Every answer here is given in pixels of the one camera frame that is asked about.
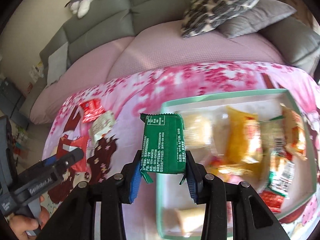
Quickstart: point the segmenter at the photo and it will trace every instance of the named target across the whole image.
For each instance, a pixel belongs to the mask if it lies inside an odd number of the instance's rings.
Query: sofa armrest
[[[45,86],[47,85],[47,81],[45,78],[39,78],[36,84],[31,89],[30,93],[28,94],[26,100],[22,104],[19,112],[23,114],[28,119],[30,118],[31,109],[37,100],[38,96],[41,94],[42,90],[44,90]]]
[[[277,47],[291,66],[311,76],[320,55],[320,36],[293,17],[288,17],[259,31]]]

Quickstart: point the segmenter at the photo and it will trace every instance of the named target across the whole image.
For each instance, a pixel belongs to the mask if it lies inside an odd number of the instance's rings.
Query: pink floral tablecloth
[[[81,91],[63,104],[47,138],[43,159],[57,152],[64,136],[86,151],[87,163],[85,171],[70,169],[65,181],[49,191],[47,209],[53,213],[78,182],[102,182],[133,160],[142,145],[144,123],[140,113],[157,114],[162,103],[173,99],[266,88],[286,88],[293,95],[308,124],[319,163],[320,88],[304,71],[272,63],[233,61],[166,67]],[[92,98],[100,98],[103,107],[115,114],[117,122],[95,149],[88,137],[89,125],[81,122],[78,109],[79,103]],[[318,171],[317,190],[310,201],[281,220],[291,239],[307,239],[320,219],[319,181]],[[127,239],[160,238],[156,231],[155,185],[142,181],[135,202],[124,205]]]

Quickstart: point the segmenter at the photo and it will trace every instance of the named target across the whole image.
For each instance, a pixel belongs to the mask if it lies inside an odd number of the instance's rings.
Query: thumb
[[[19,240],[27,240],[26,231],[35,230],[38,228],[38,221],[25,216],[13,216],[9,221],[9,226]]]

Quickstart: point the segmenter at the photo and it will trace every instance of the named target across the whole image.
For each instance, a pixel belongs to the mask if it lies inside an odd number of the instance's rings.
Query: sofa backrest
[[[164,22],[180,20],[191,0],[94,0],[81,19],[66,21],[40,52],[44,66],[49,56],[66,42],[73,64],[89,51],[107,42],[136,36]]]

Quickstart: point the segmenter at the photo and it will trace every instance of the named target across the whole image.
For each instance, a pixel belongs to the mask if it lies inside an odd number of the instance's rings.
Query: sofa
[[[71,17],[40,52],[48,58],[68,43],[68,70],[47,86],[40,78],[21,112],[35,124],[53,122],[73,93],[140,71],[219,60],[287,64],[313,74],[320,36],[293,17],[228,39],[217,30],[183,39],[181,19],[191,0],[95,0]]]

